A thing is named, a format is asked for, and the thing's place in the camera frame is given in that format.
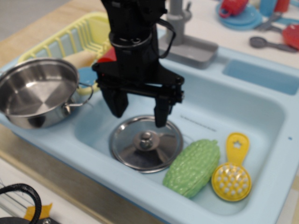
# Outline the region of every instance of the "red toy object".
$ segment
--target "red toy object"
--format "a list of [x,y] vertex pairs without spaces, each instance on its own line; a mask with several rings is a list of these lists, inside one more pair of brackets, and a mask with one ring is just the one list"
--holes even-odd
[[299,24],[287,26],[282,35],[286,44],[299,49]]
[[274,12],[285,13],[288,11],[290,0],[277,0]]
[[116,54],[114,47],[110,48],[109,51],[106,52],[102,57],[98,59],[98,63],[100,62],[116,62]]
[[224,0],[218,13],[222,18],[238,15],[244,11],[248,1],[249,0]]

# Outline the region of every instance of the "pot lid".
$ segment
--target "pot lid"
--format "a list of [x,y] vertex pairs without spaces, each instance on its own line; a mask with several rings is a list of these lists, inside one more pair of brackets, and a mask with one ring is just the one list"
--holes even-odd
[[143,173],[170,166],[182,151],[183,138],[178,128],[167,122],[157,128],[154,116],[126,120],[111,134],[110,151],[123,164]]

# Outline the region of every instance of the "toy sink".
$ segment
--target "toy sink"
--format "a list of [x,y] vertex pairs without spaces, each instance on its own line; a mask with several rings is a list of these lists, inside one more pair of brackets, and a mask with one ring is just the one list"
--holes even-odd
[[253,185],[245,199],[223,201],[210,183],[187,199],[162,185],[167,169],[142,174],[113,158],[110,134],[129,118],[152,115],[152,98],[129,95],[120,119],[97,92],[87,105],[45,129],[21,129],[3,115],[0,123],[166,223],[275,223],[299,164],[299,71],[222,47],[205,70],[166,59],[161,63],[185,78],[185,99],[169,116],[183,135],[184,147],[215,139],[222,164],[227,161],[229,134],[248,136],[250,149],[243,166]]

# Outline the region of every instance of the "gray faucet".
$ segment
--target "gray faucet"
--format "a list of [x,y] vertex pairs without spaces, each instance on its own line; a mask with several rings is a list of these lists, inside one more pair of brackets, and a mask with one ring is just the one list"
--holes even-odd
[[[172,43],[174,46],[180,45],[184,41],[185,23],[192,17],[190,6],[191,2],[189,1],[186,9],[183,10],[183,0],[170,0],[170,9],[166,19],[176,30],[176,38]],[[171,38],[172,32],[167,30],[166,41],[169,43]]]
[[[196,37],[185,35],[185,23],[192,17],[190,12],[191,2],[183,8],[183,0],[170,0],[169,11],[166,20],[174,27],[176,38],[167,59],[185,65],[204,69],[215,58],[218,45]],[[166,34],[159,39],[159,49],[164,53],[171,42],[172,31],[167,30]]]

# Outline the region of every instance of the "faucet handle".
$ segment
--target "faucet handle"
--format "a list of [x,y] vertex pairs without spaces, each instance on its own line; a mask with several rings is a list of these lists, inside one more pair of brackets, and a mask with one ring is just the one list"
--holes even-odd
[[188,22],[188,21],[191,19],[191,17],[192,17],[192,13],[191,13],[191,11],[190,11],[191,4],[192,4],[192,3],[189,1],[189,2],[187,3],[187,7],[186,7],[186,9],[183,10],[184,21],[185,21],[185,22]]

